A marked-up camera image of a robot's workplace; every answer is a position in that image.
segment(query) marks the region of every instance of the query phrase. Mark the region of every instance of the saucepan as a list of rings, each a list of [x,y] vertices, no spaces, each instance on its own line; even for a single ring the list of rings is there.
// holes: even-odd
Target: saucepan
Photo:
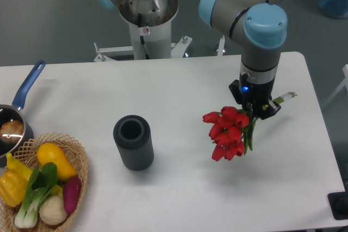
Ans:
[[[21,110],[24,108],[27,94],[46,63],[38,61],[18,89],[12,105],[0,105],[0,167],[7,164],[6,154],[14,153],[19,146],[34,138],[33,130],[25,120]]]

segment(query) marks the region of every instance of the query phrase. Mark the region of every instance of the wicker basket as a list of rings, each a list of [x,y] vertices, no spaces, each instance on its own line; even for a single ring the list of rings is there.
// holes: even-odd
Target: wicker basket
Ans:
[[[17,152],[14,154],[14,158],[19,159],[21,162],[23,162],[25,165],[27,165],[29,168],[34,169],[34,167],[39,164],[38,159],[36,157],[36,153],[40,147],[41,144],[51,142],[58,145],[64,152],[71,164],[75,167],[78,173],[78,177],[81,179],[82,182],[82,189],[80,192],[80,198],[78,201],[77,208],[75,212],[68,216],[68,218],[65,220],[65,222],[56,225],[46,225],[41,219],[40,215],[38,215],[38,222],[35,227],[31,229],[19,229],[15,226],[15,217],[19,211],[20,206],[17,206],[16,208],[11,208],[7,206],[0,197],[0,231],[1,232],[12,232],[12,231],[18,231],[18,232],[52,232],[52,231],[66,231],[66,229],[69,227],[69,225],[72,223],[74,218],[76,217],[79,208],[81,206],[81,202],[83,199],[83,196],[85,194],[85,190],[87,187],[87,181],[88,181],[88,158],[87,154],[82,147],[82,145],[75,140],[74,138],[70,137],[69,135],[65,134],[45,134],[41,135],[37,140],[30,139],[28,142],[24,143],[23,146],[21,146]]]

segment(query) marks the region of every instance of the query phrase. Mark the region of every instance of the blue pan handle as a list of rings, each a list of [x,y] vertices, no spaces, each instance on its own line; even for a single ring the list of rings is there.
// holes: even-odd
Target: blue pan handle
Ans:
[[[36,81],[41,71],[44,69],[46,63],[42,60],[38,61],[34,68],[31,70],[29,75],[26,77],[21,87],[18,89],[15,98],[13,99],[12,105],[17,109],[23,109],[26,103],[27,93]]]

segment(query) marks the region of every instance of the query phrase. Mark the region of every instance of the purple eggplant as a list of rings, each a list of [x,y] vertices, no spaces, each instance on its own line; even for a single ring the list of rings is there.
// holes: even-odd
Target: purple eggplant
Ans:
[[[64,209],[68,214],[74,213],[80,198],[82,184],[78,177],[67,180],[63,188]]]

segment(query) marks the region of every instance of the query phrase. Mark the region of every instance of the yellow squash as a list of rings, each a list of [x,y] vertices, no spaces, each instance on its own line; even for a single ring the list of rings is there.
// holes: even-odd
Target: yellow squash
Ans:
[[[40,146],[36,156],[41,166],[48,162],[53,162],[57,166],[58,179],[67,181],[77,176],[77,171],[69,162],[64,151],[56,144],[44,143]]]
[[[20,160],[13,158],[12,154],[9,152],[6,154],[7,168],[24,178],[26,181],[29,180],[32,170],[24,165]],[[51,191],[51,195],[59,196],[63,198],[63,188],[56,185]]]
[[[16,172],[8,171],[0,177],[0,195],[9,206],[22,203],[28,182]]]

